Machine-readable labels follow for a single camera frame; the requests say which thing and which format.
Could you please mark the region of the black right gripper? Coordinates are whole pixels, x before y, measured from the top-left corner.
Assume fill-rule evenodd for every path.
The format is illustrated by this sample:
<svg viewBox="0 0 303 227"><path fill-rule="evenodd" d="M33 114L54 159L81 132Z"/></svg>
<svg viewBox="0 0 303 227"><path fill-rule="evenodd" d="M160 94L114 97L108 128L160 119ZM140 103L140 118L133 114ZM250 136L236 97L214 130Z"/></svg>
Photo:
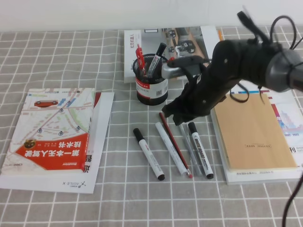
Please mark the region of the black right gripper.
<svg viewBox="0 0 303 227"><path fill-rule="evenodd" d="M239 77L227 66L211 63L201 77L189 81L181 95L162 108L166 117L173 116L176 126L210 113L226 93L239 82Z"/></svg>

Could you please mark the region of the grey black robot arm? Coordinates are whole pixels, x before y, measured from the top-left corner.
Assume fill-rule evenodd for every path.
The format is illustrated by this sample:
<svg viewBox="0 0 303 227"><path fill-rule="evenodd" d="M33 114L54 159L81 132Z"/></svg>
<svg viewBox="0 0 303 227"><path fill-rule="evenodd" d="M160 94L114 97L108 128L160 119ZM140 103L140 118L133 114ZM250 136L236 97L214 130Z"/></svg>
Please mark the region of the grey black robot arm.
<svg viewBox="0 0 303 227"><path fill-rule="evenodd" d="M202 57L191 56L169 61L162 67L163 77L169 78L172 69L179 69L188 79L181 95L162 109L164 116L172 116L176 125L209 115L241 80L276 92L303 89L300 55L278 43L220 41L210 64L204 63Z"/></svg>

